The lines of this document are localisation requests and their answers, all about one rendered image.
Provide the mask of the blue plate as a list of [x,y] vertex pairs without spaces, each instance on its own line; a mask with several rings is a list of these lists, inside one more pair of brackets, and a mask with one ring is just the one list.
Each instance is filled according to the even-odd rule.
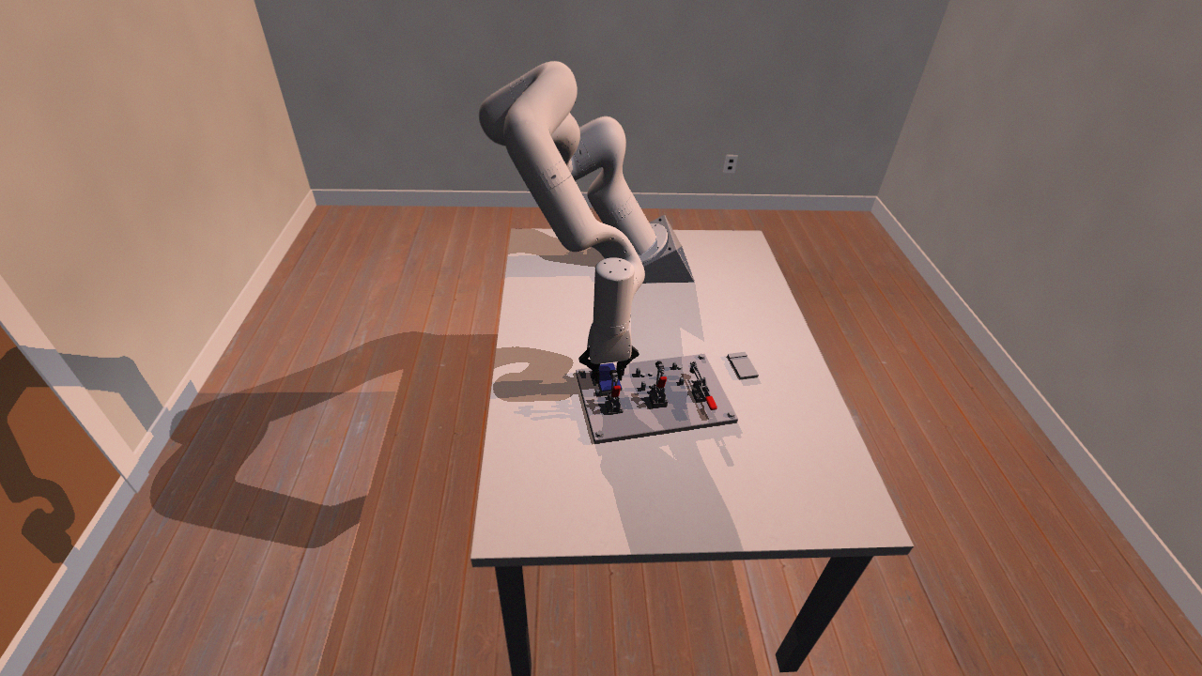
[[[599,389],[601,390],[602,393],[612,392],[612,376],[609,376],[609,370],[617,370],[614,363],[599,364],[599,372],[600,372]],[[620,386],[619,379],[617,386]]]

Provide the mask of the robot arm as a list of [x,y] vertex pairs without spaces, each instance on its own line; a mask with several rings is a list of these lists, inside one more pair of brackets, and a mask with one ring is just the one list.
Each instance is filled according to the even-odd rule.
[[[648,223],[627,189],[620,124],[603,115],[579,128],[570,113],[576,97],[575,72],[563,63],[545,63],[486,97],[478,120],[486,137],[506,146],[563,247],[570,253],[593,247],[603,255],[595,266],[593,325],[615,336],[627,330],[633,295],[645,277],[642,263],[661,253],[667,230]],[[576,183],[600,167],[587,195],[602,223]]]

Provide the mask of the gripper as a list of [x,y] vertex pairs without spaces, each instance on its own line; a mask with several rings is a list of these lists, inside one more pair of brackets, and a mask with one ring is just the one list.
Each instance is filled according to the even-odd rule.
[[579,362],[593,369],[593,379],[599,384],[599,364],[617,362],[617,374],[619,380],[625,374],[626,366],[639,355],[631,343],[631,330],[620,334],[609,336],[590,326],[587,351],[582,354]]

